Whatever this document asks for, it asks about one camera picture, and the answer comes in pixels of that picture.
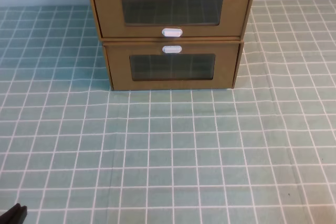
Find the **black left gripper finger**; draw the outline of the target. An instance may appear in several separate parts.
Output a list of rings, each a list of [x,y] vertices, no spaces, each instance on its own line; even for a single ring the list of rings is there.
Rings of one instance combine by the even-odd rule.
[[[0,224],[23,224],[27,216],[27,207],[15,204],[0,216]]]

